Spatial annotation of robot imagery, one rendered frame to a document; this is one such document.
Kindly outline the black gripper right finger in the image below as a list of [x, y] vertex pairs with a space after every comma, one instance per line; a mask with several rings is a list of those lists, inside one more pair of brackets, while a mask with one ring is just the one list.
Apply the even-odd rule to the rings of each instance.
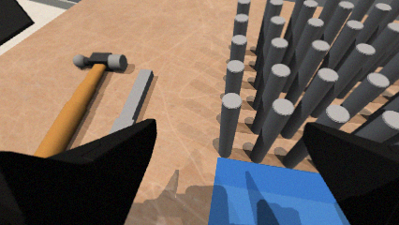
[[316, 122], [303, 142], [350, 225], [399, 225], [399, 149]]

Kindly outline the orange-brown handled ball-peen hammer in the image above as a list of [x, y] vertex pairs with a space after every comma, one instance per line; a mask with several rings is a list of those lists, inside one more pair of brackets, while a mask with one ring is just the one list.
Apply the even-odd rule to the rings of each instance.
[[91, 66], [82, 83], [58, 114], [48, 133], [34, 153], [34, 156], [47, 158], [66, 151], [67, 146], [84, 117], [96, 87], [104, 71], [126, 70], [127, 59], [123, 54], [93, 52], [90, 57], [77, 54], [73, 64], [78, 68]]

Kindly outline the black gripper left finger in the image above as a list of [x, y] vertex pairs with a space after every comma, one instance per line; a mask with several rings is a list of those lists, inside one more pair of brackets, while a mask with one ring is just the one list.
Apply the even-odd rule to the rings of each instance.
[[151, 160], [145, 119], [50, 157], [0, 151], [0, 218], [11, 225], [124, 225]]

